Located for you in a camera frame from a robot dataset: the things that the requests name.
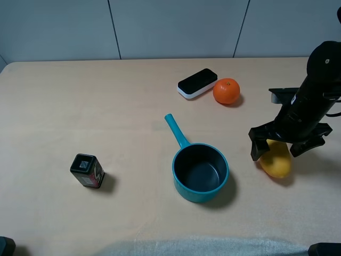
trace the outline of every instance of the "teal saucepan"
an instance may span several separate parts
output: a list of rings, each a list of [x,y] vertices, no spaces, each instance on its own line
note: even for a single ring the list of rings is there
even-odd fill
[[[174,185],[188,201],[211,200],[226,184],[229,165],[216,148],[203,143],[189,143],[171,114],[165,116],[181,149],[173,159]]]

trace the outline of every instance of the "black can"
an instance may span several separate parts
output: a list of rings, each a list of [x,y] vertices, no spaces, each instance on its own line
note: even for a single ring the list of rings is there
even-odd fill
[[[99,188],[104,177],[104,170],[97,158],[92,155],[78,154],[70,172],[84,187]]]

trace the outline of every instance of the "black and white device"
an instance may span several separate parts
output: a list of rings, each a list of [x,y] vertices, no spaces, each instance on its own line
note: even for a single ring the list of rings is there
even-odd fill
[[[177,85],[177,91],[186,99],[193,99],[211,89],[217,80],[217,74],[205,68],[180,81]]]

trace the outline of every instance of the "lemon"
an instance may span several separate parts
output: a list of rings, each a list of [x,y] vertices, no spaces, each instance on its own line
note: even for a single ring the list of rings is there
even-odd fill
[[[259,163],[263,170],[274,178],[285,178],[291,171],[291,157],[285,142],[266,140],[270,151],[264,153]]]

